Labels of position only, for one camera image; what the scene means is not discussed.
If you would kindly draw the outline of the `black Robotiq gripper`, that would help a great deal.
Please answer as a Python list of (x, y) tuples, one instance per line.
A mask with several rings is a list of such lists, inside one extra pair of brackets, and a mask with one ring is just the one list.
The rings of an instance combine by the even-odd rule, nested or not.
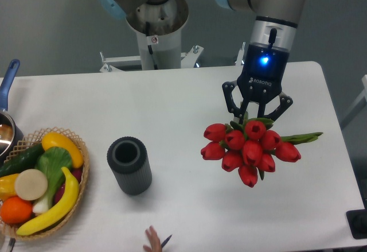
[[(224, 82), (222, 91), (228, 112), (236, 118), (244, 118), (249, 102), (259, 103), (258, 118), (276, 121), (293, 104), (293, 99), (282, 92), (282, 78), (289, 53), (257, 45), (249, 45), (241, 75), (237, 82)], [(239, 88), (243, 101), (237, 107), (232, 92)], [(265, 115), (266, 104), (279, 96), (279, 105)]]

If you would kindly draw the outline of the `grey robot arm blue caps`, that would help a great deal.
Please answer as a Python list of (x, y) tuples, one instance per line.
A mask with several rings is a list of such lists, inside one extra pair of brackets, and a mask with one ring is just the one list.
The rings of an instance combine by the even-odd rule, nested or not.
[[(117, 20), (126, 20), (138, 40), (144, 70), (181, 68), (181, 30), (189, 10), (185, 0), (98, 0)], [(215, 0), (229, 10), (256, 14), (247, 52), (237, 64), (237, 80), (222, 85), (228, 111), (244, 122), (249, 103), (258, 104), (260, 118), (278, 119), (292, 99), (282, 78), (305, 0)]]

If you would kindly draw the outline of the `person's hand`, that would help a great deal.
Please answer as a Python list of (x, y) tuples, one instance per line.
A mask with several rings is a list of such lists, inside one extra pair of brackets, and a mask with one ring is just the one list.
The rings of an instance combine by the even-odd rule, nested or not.
[(162, 246), (160, 238), (153, 226), (150, 226), (145, 230), (145, 235), (149, 240), (149, 245), (143, 245), (145, 252), (162, 252)]

